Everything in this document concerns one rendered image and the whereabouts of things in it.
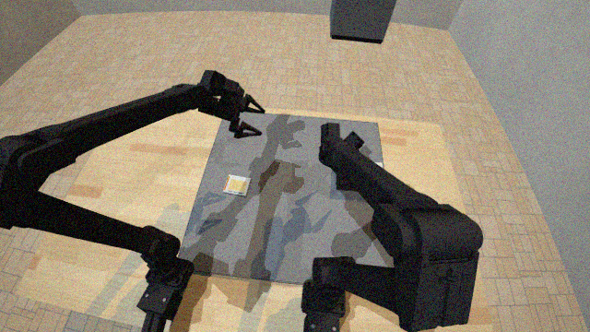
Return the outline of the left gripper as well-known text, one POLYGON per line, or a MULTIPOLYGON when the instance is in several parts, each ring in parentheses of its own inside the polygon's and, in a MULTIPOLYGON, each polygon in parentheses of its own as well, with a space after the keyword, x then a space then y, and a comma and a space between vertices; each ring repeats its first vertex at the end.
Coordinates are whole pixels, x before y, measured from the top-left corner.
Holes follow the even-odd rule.
POLYGON ((237 105, 236 105, 236 109, 235 109, 235 113, 233 115, 232 120, 226 119, 226 118, 222 118, 219 116, 216 116, 217 113, 217 108, 218 108, 218 104, 216 106, 216 110, 214 112, 215 117, 230 121, 230 128, 229 131, 234 133, 234 138, 243 138, 243 137, 248 137, 248 136, 261 136, 262 132, 257 130, 256 128, 250 126, 249 124, 245 123, 245 122, 241 122, 241 125, 239 125, 240 119, 240 113, 242 112, 248 112, 248 113, 265 113, 266 110, 263 109, 255 100, 254 98, 249 95, 249 94, 245 94, 245 97, 242 97, 240 100, 237 101, 237 105), (255 107, 257 107, 259 110, 256 110, 254 108, 248 107, 249 103, 253 104, 255 107), (238 120, 237 120, 238 119, 238 120), (236 123, 237 122, 237 123, 236 123), (243 133, 243 130, 249 130, 249 131, 253 131, 254 133, 243 133))

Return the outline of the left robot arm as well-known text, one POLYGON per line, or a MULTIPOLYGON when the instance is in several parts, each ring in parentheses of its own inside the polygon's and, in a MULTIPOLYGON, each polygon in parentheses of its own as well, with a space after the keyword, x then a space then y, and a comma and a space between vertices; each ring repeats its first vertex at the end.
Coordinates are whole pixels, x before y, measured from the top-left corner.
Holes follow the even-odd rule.
POLYGON ((51 173, 75 163, 78 156, 177 113, 198 109, 214 116, 218 104, 216 116, 232 120, 244 92, 238 82, 205 70, 197 85, 182 83, 71 121, 0 138, 0 228, 31 228, 131 250, 147 263, 147 281, 181 288, 191 263, 176 256, 181 242, 174 235, 107 217, 39 189, 51 173))

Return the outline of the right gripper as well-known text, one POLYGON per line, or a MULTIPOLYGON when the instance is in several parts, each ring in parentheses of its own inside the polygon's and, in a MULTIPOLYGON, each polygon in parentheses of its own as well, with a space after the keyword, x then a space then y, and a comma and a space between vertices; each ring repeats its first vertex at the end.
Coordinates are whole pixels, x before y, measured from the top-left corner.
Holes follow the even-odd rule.
POLYGON ((339 177, 340 180, 342 180, 345 184, 349 184, 348 179, 337 169, 335 168, 331 168, 332 171, 339 177))

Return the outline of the white cassette dock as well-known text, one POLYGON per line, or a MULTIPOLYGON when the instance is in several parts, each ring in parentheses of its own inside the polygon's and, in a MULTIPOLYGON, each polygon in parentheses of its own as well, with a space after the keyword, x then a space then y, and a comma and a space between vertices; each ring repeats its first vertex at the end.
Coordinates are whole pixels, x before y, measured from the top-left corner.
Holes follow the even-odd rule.
MULTIPOLYGON (((383 167, 383 164, 381 162, 375 163, 383 167)), ((338 176, 336 176, 336 190, 357 191, 350 183, 345 184, 342 180, 339 179, 338 176)))

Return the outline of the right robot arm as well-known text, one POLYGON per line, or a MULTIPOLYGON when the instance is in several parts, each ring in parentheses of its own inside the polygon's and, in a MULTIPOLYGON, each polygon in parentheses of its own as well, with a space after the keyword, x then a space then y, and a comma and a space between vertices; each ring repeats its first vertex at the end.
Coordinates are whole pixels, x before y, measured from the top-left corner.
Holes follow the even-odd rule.
POLYGON ((339 170, 372 207, 371 230, 395 267, 356 264, 348 256, 315 257, 304 309, 343 314, 348 291, 397 314, 407 332, 467 324, 481 228, 361 154, 363 144, 354 131, 343 140, 339 124, 322 124, 318 158, 339 170))

